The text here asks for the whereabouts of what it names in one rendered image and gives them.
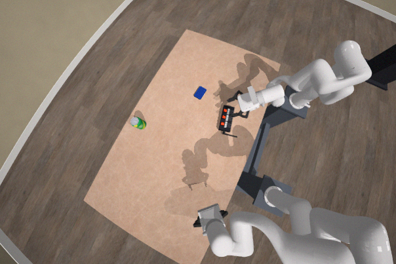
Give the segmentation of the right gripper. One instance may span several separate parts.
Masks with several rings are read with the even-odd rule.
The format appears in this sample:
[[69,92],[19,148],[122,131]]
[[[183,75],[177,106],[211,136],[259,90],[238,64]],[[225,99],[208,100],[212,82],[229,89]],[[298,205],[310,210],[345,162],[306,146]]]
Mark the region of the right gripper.
[[[240,94],[240,95],[238,96],[238,94]],[[229,98],[227,100],[227,102],[230,103],[235,100],[238,100],[239,107],[241,110],[238,113],[231,114],[232,117],[240,116],[242,118],[247,119],[250,111],[253,111],[260,107],[259,102],[258,102],[258,104],[253,105],[249,92],[243,94],[240,90],[238,90],[232,98]],[[242,115],[245,111],[246,111],[246,115]]]

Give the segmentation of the green and yellow drink can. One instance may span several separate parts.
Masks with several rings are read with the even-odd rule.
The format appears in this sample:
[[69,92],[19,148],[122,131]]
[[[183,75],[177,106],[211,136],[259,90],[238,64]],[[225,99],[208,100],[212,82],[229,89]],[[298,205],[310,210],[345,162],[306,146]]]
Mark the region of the green and yellow drink can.
[[143,130],[146,127],[146,122],[139,117],[133,117],[130,120],[130,123],[133,127],[136,127],[140,130]]

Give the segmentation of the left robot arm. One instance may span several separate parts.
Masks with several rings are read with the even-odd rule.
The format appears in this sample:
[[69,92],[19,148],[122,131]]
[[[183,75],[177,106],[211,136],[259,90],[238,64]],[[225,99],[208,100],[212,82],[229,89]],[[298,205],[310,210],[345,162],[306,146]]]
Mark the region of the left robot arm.
[[[203,236],[208,236],[215,255],[252,255],[254,226],[269,238],[283,264],[393,264],[386,228],[371,217],[312,208],[308,200],[276,186],[266,189],[264,200],[290,214],[293,234],[261,214],[234,212],[229,219],[230,235],[218,217],[216,203],[198,210],[206,225]],[[351,251],[341,241],[348,243]]]

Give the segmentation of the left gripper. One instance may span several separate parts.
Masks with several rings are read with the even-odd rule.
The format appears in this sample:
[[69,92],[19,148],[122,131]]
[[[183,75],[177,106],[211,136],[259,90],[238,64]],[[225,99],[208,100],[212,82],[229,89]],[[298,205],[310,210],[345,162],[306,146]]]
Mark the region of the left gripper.
[[[220,210],[218,212],[218,217],[219,217],[220,221],[224,224],[224,226],[225,226],[225,223],[224,223],[223,218],[226,217],[227,215],[228,215],[228,211]],[[203,232],[206,231],[205,230],[206,225],[205,225],[205,221],[204,221],[203,217],[200,219],[198,216],[197,220],[193,224],[193,227],[202,227]]]

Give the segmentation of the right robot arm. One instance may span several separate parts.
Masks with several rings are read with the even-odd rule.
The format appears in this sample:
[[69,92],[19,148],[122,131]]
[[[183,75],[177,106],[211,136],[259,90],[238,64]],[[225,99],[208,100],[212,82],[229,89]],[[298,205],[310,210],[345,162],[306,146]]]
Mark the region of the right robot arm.
[[361,48],[355,41],[344,41],[334,51],[335,64],[330,67],[323,59],[316,59],[293,76],[282,75],[270,81],[266,88],[255,92],[252,86],[247,87],[252,103],[264,107],[271,102],[279,107],[285,102],[283,87],[285,82],[298,93],[289,97],[290,105],[301,109],[319,96],[325,105],[333,104],[353,93],[353,85],[368,80],[372,71],[361,54]]

